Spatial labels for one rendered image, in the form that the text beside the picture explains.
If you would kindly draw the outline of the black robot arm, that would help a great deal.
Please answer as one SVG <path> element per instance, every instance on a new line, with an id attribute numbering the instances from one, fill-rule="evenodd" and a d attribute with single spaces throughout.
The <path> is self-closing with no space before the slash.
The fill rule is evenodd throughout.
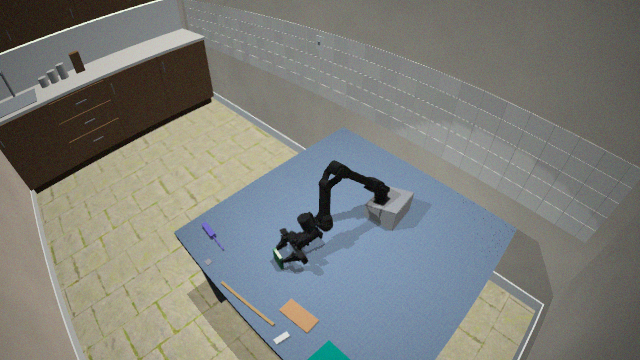
<path id="1" fill-rule="evenodd" d="M 330 174 L 335 175 L 335 177 L 328 181 Z M 308 212 L 300 214 L 297 218 L 298 223 L 311 242 L 317 237 L 322 239 L 323 233 L 317 227 L 322 229 L 322 231 L 326 230 L 324 232 L 331 230 L 331 228 L 333 227 L 333 219 L 330 214 L 331 188 L 339 183 L 342 179 L 346 178 L 364 184 L 365 189 L 374 192 L 376 202 L 374 200 L 373 203 L 384 206 L 390 200 L 390 197 L 387 196 L 388 192 L 390 191 L 390 187 L 386 186 L 384 182 L 374 177 L 367 178 L 363 175 L 360 176 L 358 173 L 351 171 L 347 166 L 333 160 L 324 170 L 322 179 L 319 181 L 318 214 L 316 215 L 316 217 L 313 217 L 313 214 L 311 212 Z M 370 180 L 369 178 L 372 180 Z M 315 227 L 316 225 L 317 227 Z M 296 244 L 298 248 L 298 245 L 300 247 L 305 241 L 305 238 L 303 237 L 301 239 L 300 235 L 300 232 L 296 233 L 290 231 L 286 235 L 286 237 L 292 244 Z"/>

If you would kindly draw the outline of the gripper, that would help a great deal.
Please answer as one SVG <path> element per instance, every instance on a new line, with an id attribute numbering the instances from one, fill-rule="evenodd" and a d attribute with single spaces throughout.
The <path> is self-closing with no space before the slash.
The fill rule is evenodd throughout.
<path id="1" fill-rule="evenodd" d="M 285 246 L 288 245 L 287 242 L 289 242 L 292 247 L 293 246 L 295 247 L 295 244 L 292 245 L 292 243 L 289 241 L 289 239 L 285 235 L 286 233 L 288 234 L 288 231 L 285 228 L 282 228 L 279 231 L 281 232 L 282 235 L 281 235 L 281 240 L 280 240 L 279 244 L 276 246 L 276 249 L 280 250 L 280 249 L 284 248 Z M 303 248 L 306 245 L 308 246 L 311 241 L 309 240 L 309 238 L 307 237 L 307 235 L 304 232 L 300 231 L 300 233 L 301 233 L 300 237 L 301 238 L 304 237 L 305 241 L 303 242 L 303 244 L 300 247 L 298 247 L 298 248 L 297 247 L 295 247 L 295 248 L 293 247 L 293 249 L 296 251 L 296 254 L 294 252 L 292 252 L 292 254 L 290 256 L 286 257 L 285 259 L 283 259 L 281 261 L 281 263 L 286 263 L 286 262 L 291 262 L 291 261 L 299 261 L 300 262 L 300 260 L 301 260 L 302 263 L 305 265 L 308 262 L 308 259 L 307 259 L 306 255 L 302 252 L 301 248 Z M 301 252 L 298 252 L 298 251 L 301 251 Z"/>

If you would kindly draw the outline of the tan flat board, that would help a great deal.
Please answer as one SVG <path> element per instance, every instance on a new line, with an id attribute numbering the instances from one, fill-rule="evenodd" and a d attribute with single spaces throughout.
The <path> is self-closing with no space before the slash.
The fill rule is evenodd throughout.
<path id="1" fill-rule="evenodd" d="M 308 333 L 319 320 L 301 307 L 293 299 L 290 299 L 280 310 L 287 318 Z"/>

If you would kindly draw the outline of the tan flat bar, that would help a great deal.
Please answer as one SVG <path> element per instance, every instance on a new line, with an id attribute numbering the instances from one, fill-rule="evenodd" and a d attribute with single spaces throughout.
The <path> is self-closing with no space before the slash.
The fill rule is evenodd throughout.
<path id="1" fill-rule="evenodd" d="M 239 294 L 237 294 L 233 289 L 231 289 L 226 283 L 224 283 L 223 281 L 221 282 L 221 284 L 228 289 L 233 295 L 235 295 L 240 301 L 242 301 L 246 306 L 248 306 L 251 310 L 253 310 L 256 314 L 258 314 L 262 319 L 264 319 L 266 322 L 268 322 L 271 326 L 274 326 L 275 323 L 273 323 L 271 320 L 269 320 L 266 316 L 264 316 L 261 312 L 259 312 L 256 308 L 254 308 L 251 304 L 249 304 L 245 299 L 243 299 Z"/>

